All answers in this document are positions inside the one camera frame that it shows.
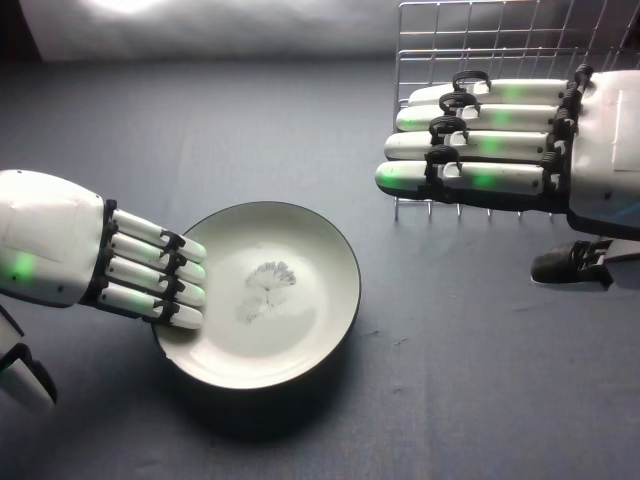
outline plate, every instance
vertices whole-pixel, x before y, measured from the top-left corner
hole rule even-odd
[[[278,385],[322,362],[355,321],[358,262],[317,213],[247,203],[211,215],[185,236],[207,249],[204,324],[154,332],[188,375],[230,389]]]

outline metal wire basket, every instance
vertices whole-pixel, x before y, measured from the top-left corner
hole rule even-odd
[[[482,70],[491,78],[569,78],[581,63],[601,72],[637,69],[639,12],[640,0],[402,3],[394,132],[395,117],[413,91],[451,82],[458,71]],[[426,205],[431,215],[434,203],[396,197],[395,219],[402,205]]]

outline robotic hand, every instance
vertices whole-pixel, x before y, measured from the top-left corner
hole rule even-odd
[[[204,247],[42,173],[0,172],[0,292],[31,303],[76,303],[150,323],[197,329]],[[24,333],[0,307],[0,389],[31,407],[56,400]]]
[[[534,261],[532,279],[637,288],[639,84],[640,71],[586,65],[573,81],[460,72],[411,95],[376,183],[400,198],[566,214],[574,230],[625,240],[556,248]]]

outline plate rim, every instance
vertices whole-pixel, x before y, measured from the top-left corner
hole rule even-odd
[[[342,345],[344,343],[345,338],[349,335],[349,333],[353,329],[353,326],[355,324],[356,318],[358,317],[358,312],[360,310],[360,302],[362,300],[362,272],[360,270],[360,263],[358,262],[358,257],[356,256],[356,253],[354,252],[353,247],[349,243],[349,240],[347,240],[347,237],[344,236],[344,234],[340,231],[340,229],[338,227],[336,227],[333,224],[333,222],[328,220],[325,216],[320,215],[319,213],[311,210],[310,208],[303,207],[303,206],[297,205],[295,203],[280,202],[280,201],[277,201],[277,200],[257,200],[257,201],[253,201],[253,202],[239,203],[239,204],[236,204],[236,205],[231,205],[229,207],[223,208],[222,210],[218,210],[217,212],[214,212],[211,215],[206,216],[205,218],[203,218],[199,222],[197,222],[197,223],[193,224],[191,227],[189,227],[187,229],[187,231],[183,233],[183,235],[186,236],[191,230],[196,228],[202,222],[204,222],[206,220],[209,220],[211,217],[213,217],[215,215],[218,215],[218,214],[221,214],[223,212],[226,212],[227,210],[231,210],[232,208],[244,207],[244,206],[247,206],[247,205],[255,205],[255,204],[266,204],[266,203],[285,205],[287,207],[295,207],[295,208],[300,208],[302,210],[306,210],[307,212],[309,212],[309,213],[311,213],[313,215],[316,215],[317,217],[320,217],[321,219],[323,219],[325,222],[327,222],[338,233],[338,235],[340,235],[342,237],[344,242],[347,244],[347,247],[349,248],[349,251],[351,252],[351,256],[353,257],[353,260],[356,263],[356,272],[358,273],[358,300],[356,302],[356,308],[354,309],[354,312],[353,312],[353,318],[349,322],[349,325],[347,326],[344,334],[342,335],[340,340],[338,342],[336,342],[336,344],[333,346],[333,348],[331,348],[331,350],[329,350],[329,352],[326,355],[324,355],[322,358],[320,358],[316,363],[311,365],[308,369],[306,369],[305,371],[303,371],[303,372],[299,373],[298,375],[296,375],[294,377],[291,377],[291,378],[289,378],[287,380],[281,380],[281,381],[277,381],[277,382],[269,382],[269,383],[266,383],[266,384],[258,386],[258,387],[232,387],[232,386],[228,386],[228,385],[218,385],[216,383],[211,383],[211,382],[208,382],[208,381],[203,380],[201,378],[198,378],[197,376],[192,375],[191,373],[187,372],[186,370],[183,370],[176,362],[174,362],[171,358],[169,358],[167,356],[167,352],[165,351],[164,348],[162,348],[162,345],[160,344],[160,340],[158,339],[158,334],[156,332],[157,324],[153,324],[152,323],[151,324],[151,331],[153,332],[153,338],[155,339],[155,343],[156,343],[156,345],[158,345],[158,348],[162,351],[162,354],[164,355],[165,359],[167,359],[169,362],[171,362],[171,364],[175,368],[177,368],[180,372],[188,375],[189,377],[193,378],[194,380],[197,380],[198,382],[201,382],[201,383],[203,383],[205,385],[209,385],[209,386],[212,386],[212,387],[215,387],[215,388],[221,388],[221,389],[224,389],[224,390],[231,390],[231,391],[260,391],[260,390],[267,390],[267,389],[274,388],[274,387],[277,387],[277,386],[289,384],[290,382],[293,382],[293,381],[295,381],[295,380],[297,380],[297,379],[299,379],[301,377],[304,377],[304,376],[308,375],[310,372],[312,372],[318,366],[320,366],[328,357],[330,357],[340,347],[340,345]]]

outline table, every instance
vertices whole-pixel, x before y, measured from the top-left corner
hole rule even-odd
[[[344,233],[363,278],[344,348],[266,396],[204,391],[141,322],[2,298],[60,392],[41,417],[0,397],[3,480],[637,475],[640,300],[530,283],[535,255],[588,238],[562,217],[440,205],[394,223],[373,180],[392,76],[391,61],[0,69],[2,168],[176,231],[296,203]]]

